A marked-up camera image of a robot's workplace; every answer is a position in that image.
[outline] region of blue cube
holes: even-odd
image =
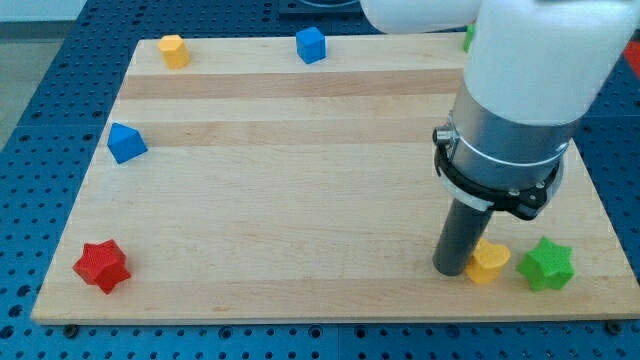
[[[296,46],[298,55],[307,64],[324,59],[327,56],[324,35],[315,26],[296,33]]]
[[[136,129],[118,123],[111,125],[107,146],[118,164],[147,151],[142,136]]]

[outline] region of black cylinder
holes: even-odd
[[[493,211],[478,211],[453,199],[433,254],[433,265],[444,275],[460,275],[491,219]]]

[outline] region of wooden board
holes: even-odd
[[[116,165],[109,124],[33,310],[43,324],[444,322],[636,318],[640,289],[572,147],[533,222],[496,214],[512,261],[478,286],[431,256],[451,196],[431,131],[460,84],[462,35],[328,38],[305,65],[292,38],[188,40],[164,68],[138,44],[109,123],[149,152]],[[533,293],[515,271],[546,235],[577,275]],[[133,278],[108,296],[72,271],[116,239]]]

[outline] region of yellow block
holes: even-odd
[[[498,278],[509,258],[508,247],[480,238],[464,272],[476,284],[487,284]]]
[[[158,49],[169,69],[179,69],[189,63],[189,52],[180,35],[165,35],[158,42]]]

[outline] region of green star block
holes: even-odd
[[[464,37],[464,44],[462,45],[464,52],[469,52],[469,49],[471,49],[471,41],[473,41],[473,35],[475,32],[476,24],[470,24],[467,26],[467,35]]]
[[[525,255],[517,269],[529,280],[533,291],[548,287],[560,290],[574,275],[570,257],[570,247],[556,245],[543,236],[538,246]]]

